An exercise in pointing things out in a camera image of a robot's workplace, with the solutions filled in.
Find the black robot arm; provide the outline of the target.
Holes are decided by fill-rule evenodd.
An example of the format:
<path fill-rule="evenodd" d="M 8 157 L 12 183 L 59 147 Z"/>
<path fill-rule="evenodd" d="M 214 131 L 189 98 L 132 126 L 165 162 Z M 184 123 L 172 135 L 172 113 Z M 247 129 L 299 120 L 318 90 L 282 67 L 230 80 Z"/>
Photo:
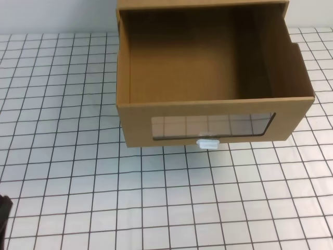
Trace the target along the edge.
<path fill-rule="evenodd" d="M 0 220 L 0 233 L 1 233 L 1 249 L 4 249 L 5 234 L 7 228 L 8 218 L 11 212 L 13 202 L 8 196 L 1 195 L 1 220 Z"/>

